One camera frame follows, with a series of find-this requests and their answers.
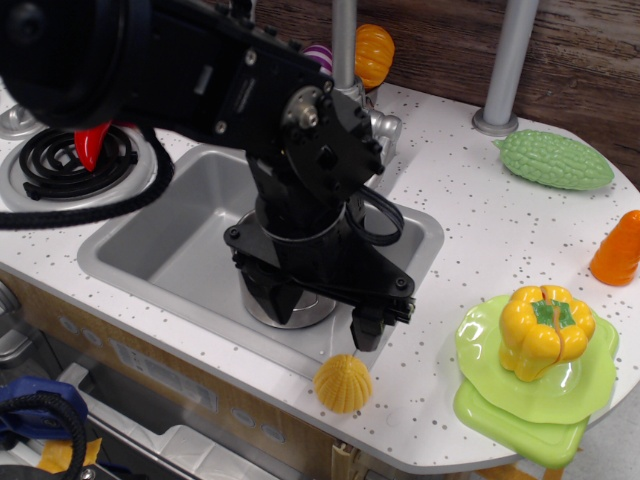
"black cable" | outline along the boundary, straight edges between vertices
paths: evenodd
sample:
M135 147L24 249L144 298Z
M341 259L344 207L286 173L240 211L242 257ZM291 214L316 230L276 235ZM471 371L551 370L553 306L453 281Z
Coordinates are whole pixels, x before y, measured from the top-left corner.
M402 230L404 229L404 217L402 216L402 213L400 213L400 210L398 210L398 207L365 185L362 185L354 195L357 195L362 200L369 202L396 227L395 232L385 235L369 232L356 221L351 208L347 204L347 223L358 237L376 247L393 245L400 240Z
M158 163L156 177L142 192L126 200L99 207L53 212L0 212L0 230L63 228L99 222L135 212L157 200L171 183L174 165L153 128L140 127L140 131L153 148Z
M19 410L47 410L60 422L71 436L71 462L61 480L77 480L80 477L87 453L87 437L83 421L76 409L55 393L35 393L0 402L0 415Z

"blue object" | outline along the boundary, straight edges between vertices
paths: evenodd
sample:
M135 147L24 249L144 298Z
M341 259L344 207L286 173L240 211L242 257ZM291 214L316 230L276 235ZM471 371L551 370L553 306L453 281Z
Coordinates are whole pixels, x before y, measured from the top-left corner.
M19 397L41 393L54 394L65 400L84 423L87 418L87 404L76 388L68 383L37 377L21 377L6 387L0 388L0 405ZM42 409L13 410L0 414L0 439L13 432L27 438L44 440L62 440L71 438L71 434L60 424L58 417Z

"green plate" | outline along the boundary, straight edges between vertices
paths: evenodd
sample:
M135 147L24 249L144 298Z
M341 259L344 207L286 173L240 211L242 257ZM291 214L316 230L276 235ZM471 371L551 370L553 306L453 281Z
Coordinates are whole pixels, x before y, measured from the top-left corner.
M503 295L472 308L456 333L460 369L478 393L532 423L573 425L604 407L616 378L616 329L594 315L596 331L582 357L556 365L539 380L523 382L498 358L499 318L508 301L509 295Z
M589 418L573 425L531 423L491 405L464 380L453 403L462 423L546 468L568 465L580 446Z

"screw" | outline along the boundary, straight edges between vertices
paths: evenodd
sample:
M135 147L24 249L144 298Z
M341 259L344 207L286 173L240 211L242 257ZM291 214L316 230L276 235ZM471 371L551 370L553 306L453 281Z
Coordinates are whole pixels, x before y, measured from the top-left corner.
M236 268L241 269L246 263L247 258L236 250L235 252L233 252L231 260L235 264Z
M278 35L278 29L272 25L267 25L266 27L264 27L264 33L275 37L276 35Z
M382 145L374 140L369 144L369 150L371 150L371 153L374 155L379 155L382 153Z
M314 128L318 126L318 111L313 105L309 105L302 111L300 119L298 120L298 126L303 130Z
M289 131L289 138L293 142L298 143L300 140L302 140L302 131L298 127L292 127Z
M384 173L384 165L379 162L371 161L369 162L369 170L376 175L382 175Z
M220 120L218 123L216 123L216 133L218 135L222 135L226 131L227 131L227 122Z
M330 192L337 192L342 187L342 185L340 185L340 182L335 178L327 178L324 181L324 186Z
M302 48L302 44L294 39L291 39L287 42L287 45L289 45L289 48L291 48L292 50L295 50L296 52L299 52L300 49Z
M244 56L244 63L246 63L251 67L255 65L257 61L258 61L258 54L256 53L256 51L253 49L247 50L247 53Z
M216 9L216 12L225 16L229 15L229 11L231 10L228 5L225 5L223 3L217 3L215 6L215 9Z
M329 110L330 108L333 108L333 99L328 95L324 96L321 99L321 102L322 102L322 108L324 108L325 110Z
M94 480L95 478L96 478L96 472L95 470L92 470L90 468L83 470L82 473L80 474L81 480Z
M7 35L20 46L33 45L42 38L47 29L44 12L29 2L16 5L8 15Z
M240 25L242 25L247 30L253 30L256 26L256 24L253 23L250 19L244 17L240 19Z

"green bitter melon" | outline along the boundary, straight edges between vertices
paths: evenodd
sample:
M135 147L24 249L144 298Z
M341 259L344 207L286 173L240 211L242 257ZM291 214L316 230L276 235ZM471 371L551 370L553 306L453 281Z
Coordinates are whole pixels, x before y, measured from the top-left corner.
M522 130L493 143L500 149L500 159L509 170L533 182L591 190L613 180L613 170L600 153L562 135Z

